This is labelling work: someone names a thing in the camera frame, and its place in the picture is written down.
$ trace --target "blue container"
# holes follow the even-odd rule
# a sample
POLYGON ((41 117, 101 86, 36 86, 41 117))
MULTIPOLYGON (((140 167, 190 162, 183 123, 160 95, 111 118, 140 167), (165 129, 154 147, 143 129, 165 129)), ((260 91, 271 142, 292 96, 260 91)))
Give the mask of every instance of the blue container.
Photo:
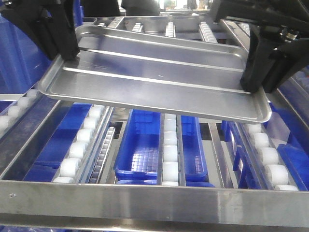
POLYGON ((58 169, 91 105, 75 103, 48 141, 35 165, 58 169))
POLYGON ((208 171, 198 118, 181 116, 186 181, 208 181, 208 171))
MULTIPOLYGON (((182 116, 184 168, 187 181, 208 181, 198 119, 182 116)), ((133 110, 115 163, 118 180, 157 177, 160 113, 133 110)))
POLYGON ((156 179, 160 113, 133 110, 115 162, 118 180, 156 179))
POLYGON ((25 35, 0 15, 0 93, 25 93, 40 80, 50 61, 25 35))
POLYGON ((0 101, 0 114, 8 108, 13 101, 0 101))
POLYGON ((74 25, 78 27, 83 24, 83 9, 80 0, 75 0, 73 5, 74 25))
POLYGON ((309 189, 309 157, 303 149, 280 144, 278 152, 289 169, 299 190, 309 189))
MULTIPOLYGON (((120 180, 116 184, 118 185, 156 185, 156 180, 120 180)), ((215 186, 209 182, 186 182, 187 186, 192 187, 211 187, 215 186)))

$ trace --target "metal tray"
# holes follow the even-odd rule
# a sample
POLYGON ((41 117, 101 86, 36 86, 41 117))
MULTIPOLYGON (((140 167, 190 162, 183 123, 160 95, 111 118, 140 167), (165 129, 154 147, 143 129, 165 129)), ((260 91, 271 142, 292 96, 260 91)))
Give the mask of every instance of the metal tray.
POLYGON ((238 122, 270 117, 264 91, 239 85, 240 47, 97 26, 76 35, 77 59, 57 57, 39 82, 51 98, 238 122))

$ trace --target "metal rail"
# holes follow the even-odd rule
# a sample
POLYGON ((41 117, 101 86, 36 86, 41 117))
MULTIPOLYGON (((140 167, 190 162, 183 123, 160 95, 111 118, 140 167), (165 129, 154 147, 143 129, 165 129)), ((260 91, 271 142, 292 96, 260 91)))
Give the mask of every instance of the metal rail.
POLYGON ((147 223, 150 231, 166 231, 166 226, 177 231, 184 222, 201 231, 221 231, 224 226, 247 231, 259 231, 260 226, 266 226, 263 231, 276 231, 273 226, 293 232, 309 228, 308 193, 301 191, 4 180, 0 189, 3 225, 110 231, 140 230, 147 223))

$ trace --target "black bracket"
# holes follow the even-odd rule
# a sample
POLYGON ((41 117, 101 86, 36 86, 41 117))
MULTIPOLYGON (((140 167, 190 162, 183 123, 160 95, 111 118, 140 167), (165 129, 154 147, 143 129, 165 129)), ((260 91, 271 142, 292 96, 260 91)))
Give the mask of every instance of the black bracket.
POLYGON ((301 0, 215 0, 210 15, 250 24, 250 49, 240 80, 245 91, 272 92, 309 64, 309 11, 301 0))
POLYGON ((74 0, 2 0, 0 14, 20 28, 53 60, 58 53, 64 60, 79 53, 76 39, 74 0))

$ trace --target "white plastic wheel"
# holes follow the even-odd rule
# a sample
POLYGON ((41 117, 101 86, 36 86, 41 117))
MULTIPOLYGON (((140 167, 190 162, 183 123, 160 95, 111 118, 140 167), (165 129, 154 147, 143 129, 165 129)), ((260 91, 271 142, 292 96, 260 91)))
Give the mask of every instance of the white plastic wheel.
POLYGON ((176 120, 165 119, 164 120, 164 131, 176 131, 176 120))
POLYGON ((176 119, 176 115, 164 114, 164 119, 176 119))
POLYGON ((259 124, 247 124, 246 127, 247 127, 249 134, 262 132, 262 125, 260 123, 259 124))
POLYGON ((265 133, 253 133, 253 144, 255 148, 269 147, 269 138, 265 133))
POLYGON ((83 128, 84 129, 95 129, 98 124, 97 117, 87 117, 84 119, 83 128))
POLYGON ((275 190, 281 191, 299 191, 298 188, 294 185, 276 185, 275 190))
POLYGON ((40 92, 37 89, 29 89, 27 92, 27 97, 35 99, 39 96, 40 92))
POLYGON ((93 135, 93 130, 92 129, 81 129, 77 132, 77 142, 85 142, 89 143, 93 135))
POLYGON ((176 181, 163 181, 162 185, 163 186, 178 186, 179 184, 176 181))
POLYGON ((279 154, 275 148, 260 147, 257 151, 264 166, 279 163, 279 154))
POLYGON ((69 157, 83 159, 88 144, 85 142, 75 142, 70 146, 69 157))
POLYGON ((162 181, 178 182, 178 163, 163 162, 162 181))
POLYGON ((14 118, 8 115, 0 116, 0 130, 7 129, 13 122, 14 118))
POLYGON ((24 107, 21 107, 19 105, 12 105, 8 110, 8 116, 19 117, 22 116, 24 111, 25 111, 24 107))
POLYGON ((103 109, 101 107, 91 107, 88 112, 89 117, 100 118, 102 115, 103 109))
POLYGON ((163 146, 163 162, 177 162, 178 150, 176 145, 163 146))
POLYGON ((75 177, 77 170, 81 165, 81 160, 77 158, 64 159, 60 166, 60 175, 62 177, 75 177))
POLYGON ((265 167, 266 175, 273 186, 287 185, 289 182, 288 171, 285 166, 270 164, 265 167))
POLYGON ((57 177, 53 180, 54 183, 73 183, 72 177, 57 177))
POLYGON ((17 105, 21 106, 21 107, 24 107, 24 108, 28 108, 28 107, 31 106, 31 102, 32 102, 31 98, 29 98, 29 97, 21 97, 20 99, 18 99, 17 105))
POLYGON ((175 131, 165 131, 163 141, 164 145, 177 145, 177 133, 175 131))

